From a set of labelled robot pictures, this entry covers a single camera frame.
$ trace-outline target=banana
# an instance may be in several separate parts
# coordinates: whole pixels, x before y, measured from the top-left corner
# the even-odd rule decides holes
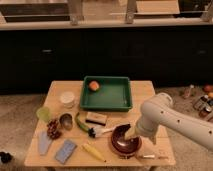
[[[83,122],[80,121],[79,115],[80,115],[79,112],[75,115],[75,122],[76,122],[76,124],[77,124],[78,127],[81,128],[84,132],[88,132],[90,128],[89,128],[86,124],[84,124]]]
[[[100,153],[100,151],[98,151],[95,147],[91,146],[90,144],[88,143],[84,143],[82,145],[82,147],[89,153],[91,154],[92,156],[94,156],[95,158],[103,161],[103,162],[106,162],[106,159],[104,158],[104,156]]]

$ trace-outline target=brush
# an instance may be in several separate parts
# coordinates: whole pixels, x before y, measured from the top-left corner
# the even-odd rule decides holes
[[[98,138],[106,132],[111,132],[115,129],[115,127],[111,128],[103,128],[100,125],[92,127],[89,129],[88,134],[92,138]]]

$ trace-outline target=green tray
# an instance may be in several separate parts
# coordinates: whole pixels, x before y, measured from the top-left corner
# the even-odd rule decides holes
[[[91,91],[88,85],[97,81],[99,90]],[[132,96],[128,77],[86,76],[81,92],[80,107],[86,110],[129,111]]]

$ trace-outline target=pot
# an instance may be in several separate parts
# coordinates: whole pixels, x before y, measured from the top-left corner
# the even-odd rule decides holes
[[[135,156],[141,148],[142,141],[140,137],[125,140],[125,132],[130,128],[130,124],[120,125],[115,128],[110,138],[111,150],[122,158]]]

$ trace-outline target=plastic cup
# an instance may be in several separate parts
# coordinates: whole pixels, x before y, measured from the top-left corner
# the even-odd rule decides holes
[[[60,95],[60,102],[66,108],[72,108],[75,105],[75,95],[71,91],[63,92]]]
[[[50,121],[50,109],[46,106],[40,107],[36,111],[36,115],[40,120],[42,120],[46,123],[48,123]]]

